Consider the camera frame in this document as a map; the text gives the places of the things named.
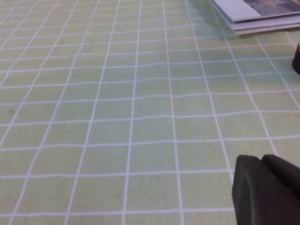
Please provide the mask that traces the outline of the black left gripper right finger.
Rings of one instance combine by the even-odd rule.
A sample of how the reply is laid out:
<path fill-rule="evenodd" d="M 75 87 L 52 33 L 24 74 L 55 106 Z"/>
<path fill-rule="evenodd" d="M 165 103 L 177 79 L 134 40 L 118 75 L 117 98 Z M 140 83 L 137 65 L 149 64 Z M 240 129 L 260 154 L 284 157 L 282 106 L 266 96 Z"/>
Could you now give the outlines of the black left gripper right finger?
<path fill-rule="evenodd" d="M 276 156 L 264 155 L 263 164 L 270 171 L 264 192 L 263 201 L 293 201 L 300 200 L 300 168 Z"/>

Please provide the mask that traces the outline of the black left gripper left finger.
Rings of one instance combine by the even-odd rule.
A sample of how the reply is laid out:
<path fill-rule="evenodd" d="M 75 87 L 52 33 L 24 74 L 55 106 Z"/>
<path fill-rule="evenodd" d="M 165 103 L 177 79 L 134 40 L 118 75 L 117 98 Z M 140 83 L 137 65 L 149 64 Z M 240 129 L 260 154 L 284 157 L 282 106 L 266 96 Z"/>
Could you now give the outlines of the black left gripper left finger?
<path fill-rule="evenodd" d="M 239 155 L 236 159 L 232 200 L 239 225 L 298 225 L 300 201 L 263 201 L 268 168 L 259 159 Z"/>

